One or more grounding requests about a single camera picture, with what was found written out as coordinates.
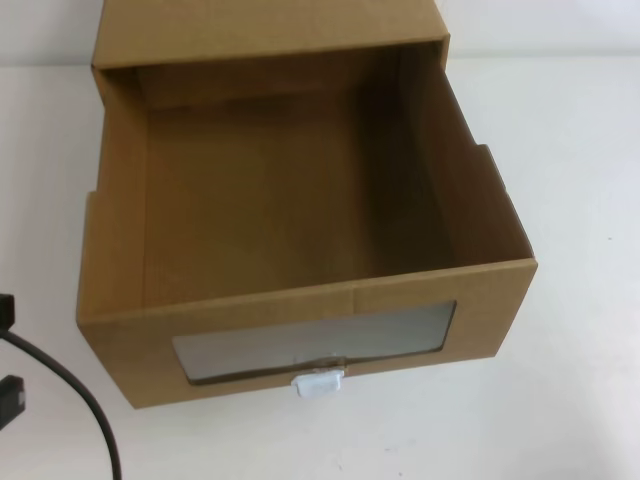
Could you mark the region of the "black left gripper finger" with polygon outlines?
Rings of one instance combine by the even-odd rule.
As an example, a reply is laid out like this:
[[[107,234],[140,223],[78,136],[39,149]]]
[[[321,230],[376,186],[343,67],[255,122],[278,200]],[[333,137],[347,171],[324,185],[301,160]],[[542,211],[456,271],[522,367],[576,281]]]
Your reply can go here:
[[[15,319],[15,298],[11,294],[0,294],[0,319]]]
[[[25,408],[24,379],[15,375],[5,376],[0,383],[2,411],[23,411]]]

